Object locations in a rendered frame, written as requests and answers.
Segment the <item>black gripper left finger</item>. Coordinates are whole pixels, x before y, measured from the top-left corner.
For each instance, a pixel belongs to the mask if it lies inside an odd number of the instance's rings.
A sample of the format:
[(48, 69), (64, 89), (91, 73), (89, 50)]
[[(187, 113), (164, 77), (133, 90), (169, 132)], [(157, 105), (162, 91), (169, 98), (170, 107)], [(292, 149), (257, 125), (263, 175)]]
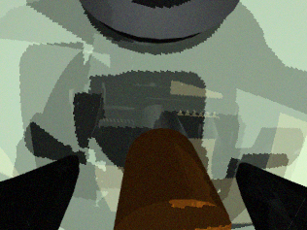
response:
[(79, 171), (78, 155), (66, 155), (0, 181), (0, 230), (58, 230)]

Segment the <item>orange cylinder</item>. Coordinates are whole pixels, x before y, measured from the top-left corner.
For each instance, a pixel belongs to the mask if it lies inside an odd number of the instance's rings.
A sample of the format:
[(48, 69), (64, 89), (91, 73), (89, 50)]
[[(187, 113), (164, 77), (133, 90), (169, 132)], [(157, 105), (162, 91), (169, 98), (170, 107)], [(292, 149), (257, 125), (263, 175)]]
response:
[(114, 230), (231, 230), (221, 197), (186, 135), (151, 130), (129, 147)]

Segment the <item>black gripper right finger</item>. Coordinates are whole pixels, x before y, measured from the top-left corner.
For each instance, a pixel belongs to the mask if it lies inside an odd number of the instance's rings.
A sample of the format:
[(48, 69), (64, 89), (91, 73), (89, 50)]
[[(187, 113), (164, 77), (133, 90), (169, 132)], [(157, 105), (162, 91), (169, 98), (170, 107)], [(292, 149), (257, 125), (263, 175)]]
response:
[(240, 162), (236, 171), (255, 230), (307, 230), (307, 186)]

